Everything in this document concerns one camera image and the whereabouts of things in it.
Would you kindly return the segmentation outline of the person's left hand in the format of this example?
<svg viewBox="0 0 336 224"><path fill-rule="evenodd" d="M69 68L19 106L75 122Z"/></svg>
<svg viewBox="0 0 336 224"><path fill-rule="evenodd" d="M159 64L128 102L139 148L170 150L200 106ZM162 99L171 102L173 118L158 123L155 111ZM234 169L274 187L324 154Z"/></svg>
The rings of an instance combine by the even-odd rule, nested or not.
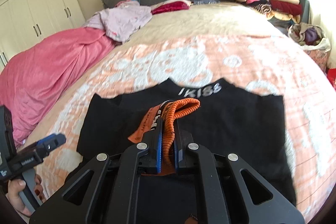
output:
<svg viewBox="0 0 336 224"><path fill-rule="evenodd" d="M44 189L41 185L42 183L42 178L38 174L35 175L35 183L36 186L34 188L35 194L38 196L39 200L41 202L45 202L45 195L44 195ZM15 180L10 180L8 184L8 192L6 194L7 199L13 206L13 208L20 212L22 215L25 215L27 217L30 217L32 212L29 211L27 206L23 203L22 199L19 196L19 192L23 191L25 189L26 182L21 180L21 179L15 179Z"/></svg>

